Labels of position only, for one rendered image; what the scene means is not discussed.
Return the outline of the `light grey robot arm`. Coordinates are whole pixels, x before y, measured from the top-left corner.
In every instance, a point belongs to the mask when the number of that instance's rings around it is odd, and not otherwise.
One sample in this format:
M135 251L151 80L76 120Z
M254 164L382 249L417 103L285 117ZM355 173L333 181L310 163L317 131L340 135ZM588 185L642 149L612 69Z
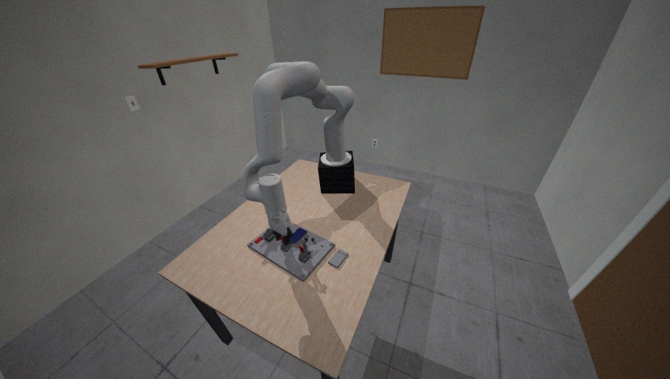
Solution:
M323 120L326 154L321 162L338 167L352 159L345 151L344 118L354 104L354 92L347 86L326 86L319 68L312 62L278 62L268 66L253 88L257 155L244 169L243 192L247 200L263 203L266 215L273 218L287 212L281 176L266 174L258 180L258 172L261 167L282 159L280 102L294 96L311 99L318 109L336 111Z

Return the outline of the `blue rectangular block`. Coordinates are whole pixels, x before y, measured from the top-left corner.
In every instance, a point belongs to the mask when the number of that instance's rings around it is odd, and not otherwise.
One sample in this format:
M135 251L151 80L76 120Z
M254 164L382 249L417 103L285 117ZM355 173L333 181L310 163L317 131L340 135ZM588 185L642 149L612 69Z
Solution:
M292 238L290 238L290 241L292 243L296 244L305 234L307 234L307 231L305 231L302 228L299 228L293 234L294 234L294 236Z

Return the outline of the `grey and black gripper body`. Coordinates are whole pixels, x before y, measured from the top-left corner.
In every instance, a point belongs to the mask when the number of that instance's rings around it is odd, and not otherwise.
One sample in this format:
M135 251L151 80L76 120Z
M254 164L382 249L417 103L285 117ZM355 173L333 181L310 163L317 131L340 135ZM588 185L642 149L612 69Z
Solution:
M292 231L292 223L290 220L290 217L288 213L284 213L280 217L273 218L273 217L268 217L268 222L269 222L269 227L274 230L275 232L286 236L287 235L287 227L289 226L289 229ZM275 220L274 220L275 219ZM286 223L285 223L286 222Z

